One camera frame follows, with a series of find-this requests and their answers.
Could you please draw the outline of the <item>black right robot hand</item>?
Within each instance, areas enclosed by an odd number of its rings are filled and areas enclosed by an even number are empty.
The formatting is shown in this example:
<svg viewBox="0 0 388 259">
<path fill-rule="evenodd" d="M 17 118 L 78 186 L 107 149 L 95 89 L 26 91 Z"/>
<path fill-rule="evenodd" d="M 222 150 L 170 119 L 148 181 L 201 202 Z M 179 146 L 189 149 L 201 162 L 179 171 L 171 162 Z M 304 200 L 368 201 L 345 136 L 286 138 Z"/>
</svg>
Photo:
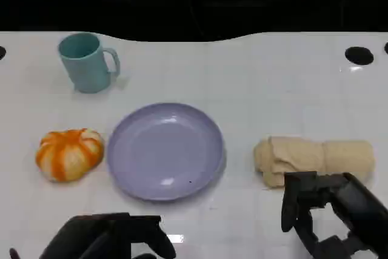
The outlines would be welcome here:
<svg viewBox="0 0 388 259">
<path fill-rule="evenodd" d="M 348 227 L 346 239 L 331 236 L 320 241 L 313 232 L 311 209 L 331 204 Z M 387 209 L 350 173 L 318 175 L 289 172 L 284 175 L 281 229 L 295 229 L 313 258 L 350 258 L 358 251 L 372 251 L 387 258 Z"/>
</svg>

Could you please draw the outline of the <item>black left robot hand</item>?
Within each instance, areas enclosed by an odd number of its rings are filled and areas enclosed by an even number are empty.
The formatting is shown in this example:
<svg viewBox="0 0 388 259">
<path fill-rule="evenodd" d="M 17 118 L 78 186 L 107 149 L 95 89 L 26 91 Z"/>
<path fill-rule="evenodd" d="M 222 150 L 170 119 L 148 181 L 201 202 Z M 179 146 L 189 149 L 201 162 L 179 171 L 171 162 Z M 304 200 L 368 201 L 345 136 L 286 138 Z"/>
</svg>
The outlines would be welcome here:
<svg viewBox="0 0 388 259">
<path fill-rule="evenodd" d="M 41 258 L 132 258 L 132 244 L 144 243 L 154 254 L 137 258 L 175 258 L 176 251 L 157 215 L 128 213 L 80 215 L 69 219 Z"/>
</svg>

